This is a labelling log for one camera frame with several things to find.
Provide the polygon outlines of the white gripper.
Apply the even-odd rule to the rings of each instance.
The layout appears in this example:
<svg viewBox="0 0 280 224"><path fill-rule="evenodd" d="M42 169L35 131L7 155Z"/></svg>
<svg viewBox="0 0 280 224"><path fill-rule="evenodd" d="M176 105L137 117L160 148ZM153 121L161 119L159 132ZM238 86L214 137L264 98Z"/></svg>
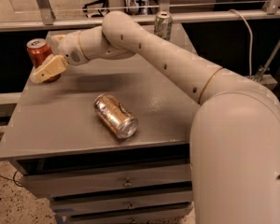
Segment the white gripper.
<svg viewBox="0 0 280 224"><path fill-rule="evenodd" d="M42 83L58 76L67 69L67 65L81 65L84 63L84 54L79 45L80 31L66 35L53 35L51 44L60 55L51 54L42 64L34 67L30 79L34 83Z"/></svg>

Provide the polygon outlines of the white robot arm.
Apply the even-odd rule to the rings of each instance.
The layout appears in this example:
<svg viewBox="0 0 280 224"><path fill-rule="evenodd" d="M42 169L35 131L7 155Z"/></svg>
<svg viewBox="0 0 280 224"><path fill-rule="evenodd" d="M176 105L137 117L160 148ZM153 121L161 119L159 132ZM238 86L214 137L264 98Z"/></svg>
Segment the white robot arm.
<svg viewBox="0 0 280 224"><path fill-rule="evenodd" d="M168 42L113 11L101 26L57 36L42 82L95 58L141 55L199 104L190 131L196 224L280 224L280 103L266 87Z"/></svg>

